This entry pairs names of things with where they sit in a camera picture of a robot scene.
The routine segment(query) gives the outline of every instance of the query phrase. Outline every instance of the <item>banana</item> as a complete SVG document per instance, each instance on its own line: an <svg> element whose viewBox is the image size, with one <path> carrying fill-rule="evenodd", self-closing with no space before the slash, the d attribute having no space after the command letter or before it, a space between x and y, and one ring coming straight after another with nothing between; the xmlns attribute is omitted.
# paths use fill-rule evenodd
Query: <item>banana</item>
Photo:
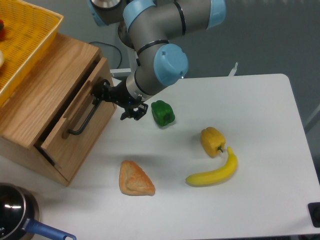
<svg viewBox="0 0 320 240"><path fill-rule="evenodd" d="M227 147L228 159L223 167L213 171L199 172L188 176L185 180L193 186L206 186L216 184L230 178L237 169L238 158L232 151L231 147Z"/></svg>

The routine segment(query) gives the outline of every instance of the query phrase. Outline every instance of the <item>green bell pepper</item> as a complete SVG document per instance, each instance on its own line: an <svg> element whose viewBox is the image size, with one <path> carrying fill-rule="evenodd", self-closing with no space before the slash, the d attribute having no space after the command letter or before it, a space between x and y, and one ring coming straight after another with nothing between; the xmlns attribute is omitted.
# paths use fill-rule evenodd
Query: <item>green bell pepper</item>
<svg viewBox="0 0 320 240"><path fill-rule="evenodd" d="M156 124L161 127L172 123L176 119L172 107L162 100L153 102L151 104L151 110Z"/></svg>

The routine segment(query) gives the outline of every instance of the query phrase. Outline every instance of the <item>gray floor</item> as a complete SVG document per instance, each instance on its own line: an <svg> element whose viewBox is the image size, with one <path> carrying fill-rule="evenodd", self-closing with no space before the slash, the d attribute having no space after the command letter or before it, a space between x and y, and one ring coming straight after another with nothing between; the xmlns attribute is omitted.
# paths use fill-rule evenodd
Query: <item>gray floor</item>
<svg viewBox="0 0 320 240"><path fill-rule="evenodd" d="M85 0L27 0L64 15L60 32L84 42L118 46L128 68L117 25L96 26ZM160 4L172 0L158 0ZM187 54L187 77L227 76L235 62L239 75L286 74L291 81L301 120L305 123L320 104L320 1L227 0L227 17L213 29L191 33L171 42ZM112 68L120 60L112 48L102 46ZM320 123L307 139L320 169Z"/></svg>

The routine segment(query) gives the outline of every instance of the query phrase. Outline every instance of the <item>cable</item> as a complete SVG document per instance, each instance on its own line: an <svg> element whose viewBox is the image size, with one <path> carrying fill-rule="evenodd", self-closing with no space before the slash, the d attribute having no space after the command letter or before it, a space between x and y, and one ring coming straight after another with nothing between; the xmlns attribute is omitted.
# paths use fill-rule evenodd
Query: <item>cable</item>
<svg viewBox="0 0 320 240"><path fill-rule="evenodd" d="M120 65L122 63L122 53L121 53L120 49L117 46L109 44L109 43L106 43L106 42L101 42L101 41L91 41L91 42L89 42L89 44L91 44L91 45L93 45L93 44L102 44L102 45L106 45L106 46L113 47L113 48L117 49L119 54L120 54L120 62L118 64L118 66L116 67L116 69L118 69L120 67Z"/></svg>

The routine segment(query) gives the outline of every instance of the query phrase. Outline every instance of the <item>cooking pot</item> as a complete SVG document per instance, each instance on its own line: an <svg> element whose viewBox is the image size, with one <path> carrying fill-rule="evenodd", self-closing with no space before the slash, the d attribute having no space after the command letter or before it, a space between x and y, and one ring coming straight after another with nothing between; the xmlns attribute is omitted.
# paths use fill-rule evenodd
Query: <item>cooking pot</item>
<svg viewBox="0 0 320 240"><path fill-rule="evenodd" d="M0 240L30 240L38 234L52 240L77 238L39 222L39 205L26 189L0 183Z"/></svg>

